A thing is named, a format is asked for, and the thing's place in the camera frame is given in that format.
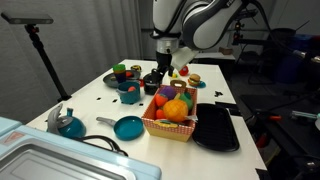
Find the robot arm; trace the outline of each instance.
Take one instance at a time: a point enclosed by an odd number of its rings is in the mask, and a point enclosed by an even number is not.
[[[156,40],[158,68],[152,71],[152,79],[159,82],[166,71],[172,75],[190,62],[196,53],[215,46],[223,37],[237,14],[247,6],[244,0],[154,0],[153,22]],[[184,58],[179,54],[179,39],[185,45]]]

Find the teal kettle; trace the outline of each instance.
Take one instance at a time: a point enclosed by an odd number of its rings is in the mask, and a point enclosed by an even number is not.
[[[61,116],[62,104],[53,109],[48,116],[48,132],[67,138],[81,138],[86,134],[86,127],[76,117],[72,116],[73,109],[67,108],[67,115]]]

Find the camera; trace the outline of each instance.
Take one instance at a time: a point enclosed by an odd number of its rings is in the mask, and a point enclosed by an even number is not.
[[[4,11],[1,13],[3,19],[9,24],[52,24],[53,19],[48,14],[42,13],[18,13]]]

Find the black tray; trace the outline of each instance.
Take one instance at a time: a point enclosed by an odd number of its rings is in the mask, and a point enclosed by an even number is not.
[[[224,152],[239,149],[239,141],[226,109],[214,104],[197,104],[197,117],[192,138],[198,145]]]

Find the black plate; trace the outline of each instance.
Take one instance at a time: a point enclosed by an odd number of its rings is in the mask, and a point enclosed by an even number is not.
[[[192,138],[198,145],[224,152],[239,149],[239,141],[226,109],[214,104],[197,104],[197,117]]]
[[[133,74],[133,77],[128,77],[127,80],[138,80],[140,78],[140,72],[136,70],[127,70],[127,72],[131,72]],[[118,88],[119,83],[116,80],[116,77],[113,73],[106,75],[103,78],[103,82],[106,83],[107,86],[111,88]]]

